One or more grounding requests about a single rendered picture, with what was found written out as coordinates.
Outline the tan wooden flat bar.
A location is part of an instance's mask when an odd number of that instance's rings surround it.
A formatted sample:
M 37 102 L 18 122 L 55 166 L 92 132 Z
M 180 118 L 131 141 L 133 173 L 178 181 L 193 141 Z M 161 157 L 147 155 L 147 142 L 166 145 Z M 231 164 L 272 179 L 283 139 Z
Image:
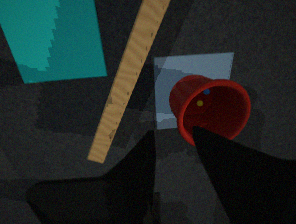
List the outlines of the tan wooden flat bar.
M 90 147 L 88 160 L 103 164 L 170 1 L 142 0 Z

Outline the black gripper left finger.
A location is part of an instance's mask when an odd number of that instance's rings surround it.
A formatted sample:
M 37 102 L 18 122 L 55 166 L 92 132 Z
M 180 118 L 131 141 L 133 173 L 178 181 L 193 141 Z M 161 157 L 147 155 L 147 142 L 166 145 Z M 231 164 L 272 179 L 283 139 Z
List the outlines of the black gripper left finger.
M 156 174 L 154 130 L 149 130 L 110 171 L 97 177 L 41 181 L 26 201 L 46 221 L 118 219 L 152 224 Z

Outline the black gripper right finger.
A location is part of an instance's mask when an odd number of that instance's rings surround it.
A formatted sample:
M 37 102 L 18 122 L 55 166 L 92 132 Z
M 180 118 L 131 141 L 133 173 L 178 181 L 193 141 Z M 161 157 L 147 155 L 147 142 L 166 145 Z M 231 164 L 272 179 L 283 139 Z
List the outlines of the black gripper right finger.
M 193 140 L 231 224 L 290 224 L 296 159 L 279 159 L 200 126 Z

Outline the red cup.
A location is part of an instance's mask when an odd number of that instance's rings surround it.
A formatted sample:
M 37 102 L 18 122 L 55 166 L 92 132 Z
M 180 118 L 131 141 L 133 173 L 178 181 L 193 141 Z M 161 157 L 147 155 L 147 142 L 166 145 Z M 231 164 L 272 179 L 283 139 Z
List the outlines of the red cup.
M 210 94 L 205 95 L 205 89 L 210 89 Z M 199 100 L 202 106 L 197 105 Z M 169 104 L 180 135 L 192 146 L 193 126 L 232 140 L 243 130 L 250 113 L 250 100 L 242 85 L 197 74 L 185 76 L 173 86 Z

